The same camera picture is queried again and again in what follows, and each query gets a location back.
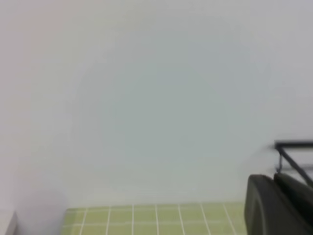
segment black plastic part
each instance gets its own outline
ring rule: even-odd
[[[286,195],[263,175],[248,180],[245,221],[248,235],[313,235],[313,228]]]

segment white backdrop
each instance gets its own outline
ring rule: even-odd
[[[308,0],[0,2],[0,205],[237,200],[312,136]]]

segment green grid surface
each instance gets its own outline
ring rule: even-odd
[[[71,208],[61,235],[246,235],[244,204]]]

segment blurry object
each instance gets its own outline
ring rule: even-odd
[[[248,235],[313,234],[313,181],[285,151],[303,148],[313,149],[313,141],[275,142],[280,158],[274,179],[264,175],[249,177],[245,205]],[[283,159],[307,185],[281,173]]]

